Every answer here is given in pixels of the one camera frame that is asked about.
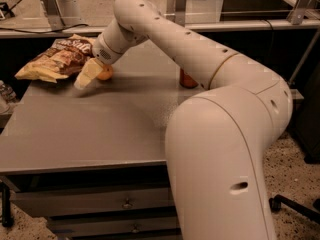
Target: drawer handle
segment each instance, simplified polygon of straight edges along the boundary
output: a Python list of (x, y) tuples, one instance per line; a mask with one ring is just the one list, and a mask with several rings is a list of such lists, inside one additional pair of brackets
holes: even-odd
[(131, 232), (132, 232), (133, 234), (138, 234), (138, 233), (140, 232), (140, 230), (138, 229), (138, 225), (134, 225), (134, 226), (133, 226), (133, 229), (131, 230)]
[(127, 198), (126, 202), (122, 205), (122, 208), (125, 210), (130, 210), (133, 207), (133, 204), (130, 203), (130, 199)]

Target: floor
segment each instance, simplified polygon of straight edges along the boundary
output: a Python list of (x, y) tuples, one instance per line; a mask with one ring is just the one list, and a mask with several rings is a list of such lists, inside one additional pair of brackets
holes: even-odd
[[(9, 7), (11, 7), (18, 0), (0, 1), (8, 2)], [(95, 7), (93, 3), (99, 3), (102, 0), (78, 1), (83, 2), (81, 4), (82, 14), (86, 18), (87, 23), (91, 25), (105, 25), (111, 19), (113, 0), (106, 0), (103, 6), (98, 7)], [(164, 0), (151, 1), (159, 6), (161, 10), (164, 10)], [(16, 7), (15, 13), (27, 16), (20, 20), (14, 18), (7, 19), (0, 22), (0, 26), (24, 27), (26, 24), (30, 26), (30, 23), (35, 26), (35, 22), (41, 27), (48, 26), (37, 0), (24, 0)], [(270, 197), (282, 194), (308, 208), (314, 209), (312, 204), (315, 199), (320, 197), (320, 165), (306, 164), (303, 158), (304, 152), (289, 134), (284, 134), (266, 151), (264, 171), (268, 194)], [(15, 224), (9, 229), (0, 226), (1, 240), (57, 239), (56, 236), (46, 229), (46, 220), (44, 218), (31, 218), (15, 206), (12, 207), (12, 213)], [(283, 209), (279, 213), (273, 214), (273, 219), (279, 240), (320, 239), (320, 226), (297, 214), (290, 208), (283, 206)]]

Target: terrazzo floor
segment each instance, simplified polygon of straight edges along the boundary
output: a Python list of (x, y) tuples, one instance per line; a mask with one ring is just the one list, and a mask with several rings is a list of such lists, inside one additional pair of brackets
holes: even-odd
[[(6, 0), (9, 6), (17, 0)], [(152, 0), (159, 6), (163, 0)], [(84, 14), (91, 7), (82, 6)], [(20, 12), (26, 10), (23, 5)], [(106, 19), (91, 18), (96, 24), (105, 24)], [(304, 152), (299, 144), (289, 135), (284, 134), (265, 153), (264, 172), (269, 197), (282, 194), (306, 207), (312, 207), (314, 200), (320, 198), (320, 165), (306, 164)], [(0, 226), (0, 240), (46, 240), (57, 239), (48, 229), (44, 218), (31, 218), (13, 205), (12, 214), (15, 220), (12, 228)], [(319, 240), (320, 225), (311, 222), (297, 212), (283, 206), (282, 210), (273, 214), (278, 240)]]

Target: plastic bottle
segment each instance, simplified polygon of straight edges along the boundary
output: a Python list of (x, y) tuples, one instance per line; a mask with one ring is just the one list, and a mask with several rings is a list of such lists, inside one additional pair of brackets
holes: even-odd
[(17, 95), (8, 84), (5, 84), (0, 80), (0, 95), (7, 103), (16, 103), (18, 102)]

